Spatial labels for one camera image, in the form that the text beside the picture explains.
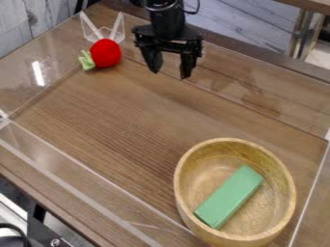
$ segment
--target wooden bowl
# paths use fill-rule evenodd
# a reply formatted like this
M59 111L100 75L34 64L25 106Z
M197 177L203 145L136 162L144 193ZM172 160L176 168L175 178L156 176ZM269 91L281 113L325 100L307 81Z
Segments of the wooden bowl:
M265 182L226 225L214 230L194 211L243 164ZM187 151L175 170L174 193L187 227L214 247L267 245L287 225L297 204L294 180L283 163L261 146L231 138L209 140Z

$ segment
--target red strawberry toy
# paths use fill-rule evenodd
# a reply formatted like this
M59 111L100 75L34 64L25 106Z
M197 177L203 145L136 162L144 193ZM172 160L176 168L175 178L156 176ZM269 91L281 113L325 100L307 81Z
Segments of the red strawberry toy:
M122 60L120 46L110 39L99 40L92 45L91 51L83 50L83 55L79 61L84 70L112 67Z

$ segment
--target bowl rim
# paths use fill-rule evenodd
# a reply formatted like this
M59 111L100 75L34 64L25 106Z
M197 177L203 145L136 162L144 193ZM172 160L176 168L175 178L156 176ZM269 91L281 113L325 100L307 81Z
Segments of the bowl rim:
M223 142L238 142L238 143L243 143L249 146L251 146L253 148L258 149L259 151L262 151L265 154L267 154L274 160L275 163L279 165L282 172L285 173L285 178L287 180L287 184L289 184L289 191L290 191L290 202L289 202L289 207L287 210L279 220L279 222L266 231L253 234L253 235L239 235L239 234L231 234L231 233L223 233L213 228L210 228L194 215L194 213L191 212L191 210L188 209L184 201L183 201L183 197L180 195L180 190L179 190L179 181L180 181L180 171L184 165L184 162L188 158L188 156L198 151L201 148L209 146L210 144L214 143L223 143ZM277 156L262 146L259 146L255 143L251 143L250 141L238 139L238 138L214 138L210 139L207 141L201 142L199 144L194 145L188 151L183 154L179 162L178 162L178 166L175 168L175 173L174 173L174 195L175 195L175 200L176 200L176 204L180 205L186 215L188 216L190 220L192 220L194 224L198 225L199 228L202 228L207 233L211 233L213 235L222 237L225 239L229 240L234 240L234 241L255 241L255 240L261 240L261 239L266 239L271 236L275 236L285 228L285 226L287 225L294 211L295 211L295 205L297 205L297 189L295 189L295 183L294 183L294 179L290 175L290 172L285 166L285 164L282 163L282 161L277 158Z

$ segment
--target green block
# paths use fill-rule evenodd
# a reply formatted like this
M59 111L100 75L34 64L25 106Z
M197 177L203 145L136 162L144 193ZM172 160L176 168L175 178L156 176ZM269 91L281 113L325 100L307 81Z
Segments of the green block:
M214 229L219 229L261 187L263 177L243 165L194 212Z

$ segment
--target toy fruit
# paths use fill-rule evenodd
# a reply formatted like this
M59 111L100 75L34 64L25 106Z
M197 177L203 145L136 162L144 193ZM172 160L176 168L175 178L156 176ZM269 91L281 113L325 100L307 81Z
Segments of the toy fruit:
M122 60L120 46L110 39L99 40L92 45L91 51L82 52L84 56L79 57L79 61L84 70L112 67Z

